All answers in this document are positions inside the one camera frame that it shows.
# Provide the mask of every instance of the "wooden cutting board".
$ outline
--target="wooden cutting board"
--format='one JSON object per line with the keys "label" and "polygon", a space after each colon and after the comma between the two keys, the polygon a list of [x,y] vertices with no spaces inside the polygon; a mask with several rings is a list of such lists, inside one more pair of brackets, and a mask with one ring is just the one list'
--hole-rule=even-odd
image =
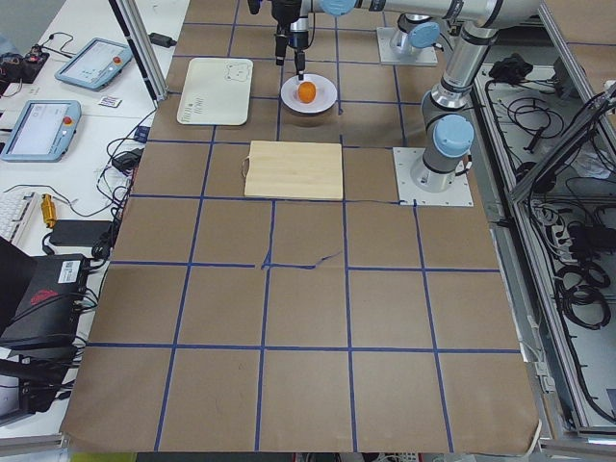
{"label": "wooden cutting board", "polygon": [[342,200],[342,146],[320,142],[253,141],[244,195]]}

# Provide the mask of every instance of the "red logo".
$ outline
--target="red logo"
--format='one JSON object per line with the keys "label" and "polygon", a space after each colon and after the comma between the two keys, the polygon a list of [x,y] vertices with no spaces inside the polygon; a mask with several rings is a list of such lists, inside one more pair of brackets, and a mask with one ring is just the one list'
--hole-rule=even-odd
{"label": "red logo", "polygon": [[52,296],[56,295],[58,295],[58,293],[55,291],[51,291],[49,289],[41,289],[36,294],[32,295],[32,298],[30,298],[30,304],[38,305],[39,303],[45,301],[47,298],[51,298]]}

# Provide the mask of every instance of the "tablet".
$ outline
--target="tablet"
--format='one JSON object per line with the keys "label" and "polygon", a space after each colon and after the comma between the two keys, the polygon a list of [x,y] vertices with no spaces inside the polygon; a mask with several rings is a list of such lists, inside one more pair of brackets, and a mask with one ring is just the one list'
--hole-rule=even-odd
{"label": "tablet", "polygon": [[56,78],[85,89],[100,90],[109,85],[132,58],[133,53],[127,45],[93,38],[56,72]]}
{"label": "tablet", "polygon": [[81,106],[78,101],[28,101],[0,159],[8,162],[57,162],[75,135]]}

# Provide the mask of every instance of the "blue joint cap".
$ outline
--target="blue joint cap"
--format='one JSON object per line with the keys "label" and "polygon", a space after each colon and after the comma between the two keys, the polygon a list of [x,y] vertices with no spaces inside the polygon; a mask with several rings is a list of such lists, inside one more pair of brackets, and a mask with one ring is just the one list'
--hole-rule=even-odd
{"label": "blue joint cap", "polygon": [[415,48],[427,48],[436,43],[441,34],[441,28],[436,22],[420,24],[409,34],[409,40]]}
{"label": "blue joint cap", "polygon": [[475,139],[475,129],[462,115],[446,115],[434,128],[434,145],[441,154],[450,159],[462,157]]}
{"label": "blue joint cap", "polygon": [[342,16],[355,8],[355,2],[356,0],[321,0],[321,8],[332,16]]}

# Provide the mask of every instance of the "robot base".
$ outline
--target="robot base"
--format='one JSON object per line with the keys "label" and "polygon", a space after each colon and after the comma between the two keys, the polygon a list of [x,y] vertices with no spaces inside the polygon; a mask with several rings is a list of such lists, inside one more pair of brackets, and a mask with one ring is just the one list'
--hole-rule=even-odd
{"label": "robot base", "polygon": [[[415,183],[411,168],[424,154],[423,148],[395,147],[394,162],[398,182],[398,199],[402,205],[439,205],[446,207],[473,207],[473,197],[466,175],[454,176],[453,182],[443,192],[428,192]],[[462,163],[457,171],[464,168]]]}
{"label": "robot base", "polygon": [[393,27],[377,27],[376,37],[378,41],[378,52],[381,57],[382,64],[400,64],[400,65],[420,65],[420,66],[436,66],[439,62],[436,58],[436,52],[433,46],[428,46],[418,53],[412,55],[399,55],[395,53],[390,45],[390,40],[396,33]]}

